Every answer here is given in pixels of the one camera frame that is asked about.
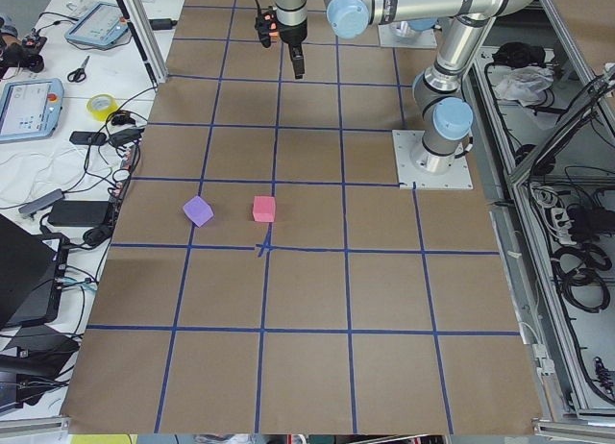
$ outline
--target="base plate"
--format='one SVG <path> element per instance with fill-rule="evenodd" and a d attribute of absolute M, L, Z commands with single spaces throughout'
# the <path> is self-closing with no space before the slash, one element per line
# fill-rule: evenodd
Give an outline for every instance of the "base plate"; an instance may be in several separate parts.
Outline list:
<path fill-rule="evenodd" d="M 423 131 L 394 130 L 397 179 L 401 189 L 472 189 L 472 178 L 465 159 L 455 159 L 451 169 L 441 175 L 419 170 L 410 160 L 410 148 L 423 137 Z"/>
<path fill-rule="evenodd" d="M 389 24 L 378 27 L 381 47 L 434 49 L 438 46 L 433 29 L 417 33 L 416 37 L 399 37 L 391 31 Z"/>

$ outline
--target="white desk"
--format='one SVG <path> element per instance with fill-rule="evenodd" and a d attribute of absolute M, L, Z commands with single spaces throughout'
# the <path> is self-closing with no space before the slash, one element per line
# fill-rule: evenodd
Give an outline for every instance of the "white desk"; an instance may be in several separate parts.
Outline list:
<path fill-rule="evenodd" d="M 90 0 L 90 2 L 114 0 Z M 52 0 L 47 7 L 48 12 L 69 14 L 67 3 L 78 4 L 79 0 Z M 145 4 L 149 17 L 170 17 L 178 19 L 184 0 L 156 0 L 155 3 Z M 45 26 L 59 19 L 53 15 L 44 15 L 37 27 Z M 42 34 L 48 37 L 47 44 L 41 54 L 45 59 L 45 68 L 38 74 L 22 71 L 16 77 L 0 82 L 0 92 L 6 83 L 29 79 L 42 79 L 57 77 L 61 79 L 65 90 L 62 102 L 62 111 L 58 127 L 51 137 L 33 141 L 20 141 L 0 144 L 0 208 L 18 205 L 32 201 L 56 188 L 67 189 L 71 187 L 83 173 L 84 155 L 86 147 L 74 146 L 68 141 L 75 130 L 96 131 L 101 122 L 95 120 L 86 110 L 87 100 L 98 93 L 109 93 L 121 105 L 127 98 L 151 86 L 149 77 L 143 67 L 140 56 L 136 50 L 135 42 L 118 47 L 110 51 L 87 50 L 81 51 L 69 45 L 64 39 L 64 32 L 69 29 L 68 23 L 47 28 Z M 156 40 L 164 57 L 168 55 L 174 31 L 156 32 Z M 86 68 L 87 79 L 81 84 L 70 84 L 66 75 L 78 67 L 86 55 L 90 60 Z M 155 93 L 153 91 L 141 95 L 127 107 L 131 111 L 147 117 L 153 105 Z M 98 157 L 96 148 L 92 150 L 90 171 L 102 176 L 117 168 L 119 159 L 109 146 L 102 148 L 109 165 Z M 97 179 L 86 177 L 79 188 L 94 185 Z M 107 186 L 99 184 L 92 190 L 68 194 L 67 199 L 74 200 L 101 200 L 108 199 Z M 23 218 L 17 211 L 0 210 L 4 216 L 21 226 L 32 234 L 38 234 L 38 220 L 44 212 L 39 212 L 35 218 Z M 74 242 L 81 242 L 81 236 L 86 228 L 62 228 L 54 230 L 63 233 Z M 68 264 L 85 269 L 90 273 L 96 271 L 98 263 L 106 251 L 106 244 L 93 251 L 72 251 L 69 254 Z M 66 274 L 79 278 L 72 272 Z M 77 328 L 76 324 L 82 309 L 83 294 L 79 287 L 66 290 L 61 296 L 58 318 L 50 324 L 58 332 L 82 333 L 86 327 L 94 295 L 86 291 L 86 304 L 84 317 Z M 12 335 L 17 330 L 6 331 L 3 334 Z M 1 339 L 0 348 L 6 346 L 9 340 Z M 66 364 L 72 365 L 77 355 L 73 355 Z M 67 380 L 70 373 L 59 380 Z M 22 420 L 33 418 L 54 417 L 60 413 L 66 388 L 47 393 L 41 396 L 34 406 L 24 406 L 10 413 L 4 414 L 0 420 Z"/>

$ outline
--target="tape roll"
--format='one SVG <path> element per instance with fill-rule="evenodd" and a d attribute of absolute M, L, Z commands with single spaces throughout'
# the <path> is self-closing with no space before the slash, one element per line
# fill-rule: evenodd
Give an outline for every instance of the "tape roll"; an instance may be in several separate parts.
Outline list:
<path fill-rule="evenodd" d="M 109 114 L 119 110 L 119 106 L 111 95 L 101 94 L 92 96 L 87 101 L 87 110 L 92 113 L 96 120 L 105 122 Z"/>

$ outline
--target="blue cap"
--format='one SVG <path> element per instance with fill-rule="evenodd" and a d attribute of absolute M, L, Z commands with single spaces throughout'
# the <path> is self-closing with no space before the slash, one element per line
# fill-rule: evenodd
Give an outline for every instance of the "blue cap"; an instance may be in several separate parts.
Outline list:
<path fill-rule="evenodd" d="M 412 31 L 426 31 L 427 29 L 433 28 L 435 23 L 438 22 L 438 18 L 423 18 L 423 19 L 411 19 L 407 22 Z"/>
<path fill-rule="evenodd" d="M 338 37 L 353 38 L 367 28 L 369 11 L 362 0 L 332 0 L 327 19 Z"/>
<path fill-rule="evenodd" d="M 450 141 L 459 141 L 468 135 L 473 120 L 472 108 L 459 98 L 445 98 L 433 111 L 435 130 Z"/>

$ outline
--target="cube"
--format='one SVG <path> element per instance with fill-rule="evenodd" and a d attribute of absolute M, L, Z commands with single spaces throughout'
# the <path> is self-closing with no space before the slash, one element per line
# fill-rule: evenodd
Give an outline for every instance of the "cube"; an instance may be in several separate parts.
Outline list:
<path fill-rule="evenodd" d="M 199 228 L 213 218 L 211 206 L 199 196 L 194 196 L 184 205 L 184 213 Z"/>
<path fill-rule="evenodd" d="M 273 223 L 276 219 L 276 199 L 271 196 L 255 196 L 252 207 L 254 221 Z"/>

